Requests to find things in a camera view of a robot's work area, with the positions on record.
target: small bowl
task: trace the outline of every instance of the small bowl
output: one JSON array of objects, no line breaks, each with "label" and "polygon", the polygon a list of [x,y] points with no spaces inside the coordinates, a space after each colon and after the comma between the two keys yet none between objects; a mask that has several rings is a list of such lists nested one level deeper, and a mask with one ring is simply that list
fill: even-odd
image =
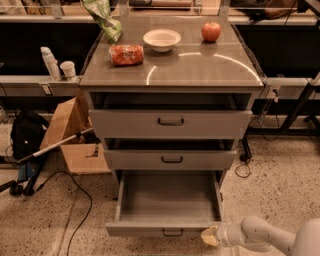
[{"label": "small bowl", "polygon": [[179,33],[168,29],[151,30],[143,36],[143,41],[157,52],[170,51],[180,40]]}]

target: drawer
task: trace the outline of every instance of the drawer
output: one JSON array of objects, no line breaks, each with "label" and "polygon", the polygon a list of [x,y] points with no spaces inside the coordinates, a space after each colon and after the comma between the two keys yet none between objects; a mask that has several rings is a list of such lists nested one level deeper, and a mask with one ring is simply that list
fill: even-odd
[{"label": "drawer", "polygon": [[228,170],[236,156],[230,151],[106,150],[110,169],[120,170]]},{"label": "drawer", "polygon": [[130,171],[121,177],[110,236],[199,237],[220,223],[221,196],[213,171]]},{"label": "drawer", "polygon": [[251,111],[90,110],[100,138],[241,139]]}]

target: bottle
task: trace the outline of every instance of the bottle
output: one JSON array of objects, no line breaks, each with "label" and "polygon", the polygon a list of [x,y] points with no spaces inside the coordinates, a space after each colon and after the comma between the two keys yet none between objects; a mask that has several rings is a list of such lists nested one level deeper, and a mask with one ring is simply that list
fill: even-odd
[{"label": "bottle", "polygon": [[58,66],[58,61],[54,58],[51,50],[48,47],[40,47],[42,58],[47,66],[49,74],[53,80],[61,80],[60,69]]}]

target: apple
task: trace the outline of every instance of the apple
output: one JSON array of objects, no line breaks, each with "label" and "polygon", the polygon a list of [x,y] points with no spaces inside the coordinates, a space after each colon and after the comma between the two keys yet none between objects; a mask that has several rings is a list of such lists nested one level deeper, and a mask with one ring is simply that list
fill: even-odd
[{"label": "apple", "polygon": [[221,33],[221,27],[217,22],[207,22],[202,26],[202,37],[207,42],[215,42]]}]

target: cup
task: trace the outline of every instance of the cup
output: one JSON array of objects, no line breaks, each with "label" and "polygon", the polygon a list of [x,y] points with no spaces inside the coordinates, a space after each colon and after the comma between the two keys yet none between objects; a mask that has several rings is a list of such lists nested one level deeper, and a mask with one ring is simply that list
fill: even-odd
[{"label": "cup", "polygon": [[76,69],[74,67],[74,63],[72,61],[64,61],[60,64],[60,68],[62,69],[64,75],[68,79],[68,81],[75,81],[77,79]]}]

